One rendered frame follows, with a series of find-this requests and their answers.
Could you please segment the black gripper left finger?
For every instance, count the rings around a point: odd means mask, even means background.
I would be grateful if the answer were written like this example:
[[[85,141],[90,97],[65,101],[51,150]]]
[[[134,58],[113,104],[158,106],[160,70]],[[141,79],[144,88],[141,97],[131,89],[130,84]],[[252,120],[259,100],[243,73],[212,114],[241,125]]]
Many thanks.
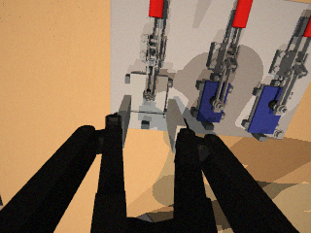
[[[131,95],[105,128],[80,126],[0,211],[0,233],[53,233],[86,176],[102,154],[90,233],[127,233],[123,153]]]

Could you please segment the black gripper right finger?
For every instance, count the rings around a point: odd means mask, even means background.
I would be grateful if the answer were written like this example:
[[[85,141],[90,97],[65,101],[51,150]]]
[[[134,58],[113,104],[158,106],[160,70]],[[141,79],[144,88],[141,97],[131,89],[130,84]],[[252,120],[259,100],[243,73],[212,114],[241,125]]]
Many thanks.
[[[175,153],[173,218],[182,233],[218,233],[202,172],[233,233],[300,233],[220,137],[195,136],[176,99],[168,99],[165,121]]]

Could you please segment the grey toggle clamp with red handle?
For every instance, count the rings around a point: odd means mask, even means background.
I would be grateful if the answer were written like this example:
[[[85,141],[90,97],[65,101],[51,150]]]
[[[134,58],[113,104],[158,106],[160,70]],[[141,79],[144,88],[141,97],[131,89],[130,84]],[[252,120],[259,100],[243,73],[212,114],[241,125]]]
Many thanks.
[[[307,37],[306,42],[302,51],[299,51],[304,37]],[[307,51],[310,44],[311,16],[307,22],[303,35],[298,36],[294,50],[276,50],[268,73],[286,77],[287,80],[278,101],[271,100],[268,103],[268,108],[274,110],[273,115],[281,116],[283,113],[287,114],[289,112],[286,105],[294,89],[294,85],[297,79],[301,79],[309,74],[304,65],[309,56],[309,53],[307,53]]]

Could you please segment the grey fixture plate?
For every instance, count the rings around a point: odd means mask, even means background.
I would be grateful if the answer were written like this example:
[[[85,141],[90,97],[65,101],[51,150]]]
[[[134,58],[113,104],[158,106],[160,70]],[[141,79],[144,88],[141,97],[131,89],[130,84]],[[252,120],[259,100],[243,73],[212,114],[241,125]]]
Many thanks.
[[[299,35],[303,35],[311,16],[311,3],[291,0],[253,0],[235,73],[229,83],[233,90],[226,97],[225,118],[205,130],[192,117],[200,90],[196,81],[210,80],[211,73],[222,72],[206,66],[211,43],[226,42],[238,0],[164,0],[159,36],[165,37],[162,62],[155,63],[155,74],[168,75],[172,87],[167,87],[164,109],[168,99],[176,99],[183,118],[194,133],[255,138],[241,125],[249,121],[257,101],[254,87],[270,85],[271,80],[287,78],[270,74],[276,50],[294,50]],[[130,83],[124,83],[131,72],[146,73],[148,61],[139,60],[141,34],[149,34],[150,0],[111,0],[111,115],[119,111],[124,95],[129,95]],[[297,79],[293,97],[286,105],[288,113],[279,119],[277,130],[286,133],[299,102],[311,81],[311,44],[305,63],[308,75]],[[276,139],[264,134],[267,139]]]

